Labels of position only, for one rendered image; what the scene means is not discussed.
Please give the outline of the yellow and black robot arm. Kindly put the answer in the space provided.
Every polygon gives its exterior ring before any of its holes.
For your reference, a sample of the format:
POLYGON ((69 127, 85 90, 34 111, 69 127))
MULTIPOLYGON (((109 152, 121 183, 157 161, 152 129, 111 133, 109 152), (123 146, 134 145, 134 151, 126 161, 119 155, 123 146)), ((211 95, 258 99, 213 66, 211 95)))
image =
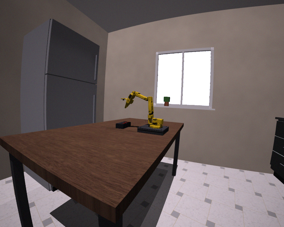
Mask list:
POLYGON ((154 118, 154 108, 153 108, 153 97, 146 97, 145 96, 142 96, 140 95, 140 93, 138 92, 135 92, 133 91, 129 96, 128 98, 130 100, 134 99, 136 97, 139 97, 145 101, 148 101, 148 108, 149 108, 149 114, 148 114, 148 124, 150 124, 150 128, 162 128, 162 125, 161 125, 161 120, 162 119, 156 119, 154 118))

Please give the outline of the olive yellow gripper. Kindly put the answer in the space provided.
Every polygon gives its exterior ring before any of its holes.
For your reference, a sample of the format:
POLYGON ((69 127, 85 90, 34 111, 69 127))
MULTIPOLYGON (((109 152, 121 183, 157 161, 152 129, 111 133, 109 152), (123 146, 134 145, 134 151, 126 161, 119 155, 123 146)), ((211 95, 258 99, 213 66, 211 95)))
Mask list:
POLYGON ((129 106, 129 104, 132 104, 133 103, 133 99, 132 100, 130 100, 129 98, 127 99, 127 98, 121 98, 121 99, 126 99, 127 101, 126 101, 126 105, 125 105, 125 108, 127 108, 128 106, 129 106))

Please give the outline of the grey power strip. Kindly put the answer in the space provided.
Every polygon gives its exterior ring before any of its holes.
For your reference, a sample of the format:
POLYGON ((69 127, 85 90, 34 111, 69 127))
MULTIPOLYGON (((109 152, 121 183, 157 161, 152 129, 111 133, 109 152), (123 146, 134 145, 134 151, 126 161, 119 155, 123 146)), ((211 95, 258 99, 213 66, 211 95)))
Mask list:
POLYGON ((127 127, 130 127, 131 126, 131 122, 120 122, 120 123, 116 123, 116 128, 121 128, 121 129, 124 129, 124 128, 127 128, 127 127))

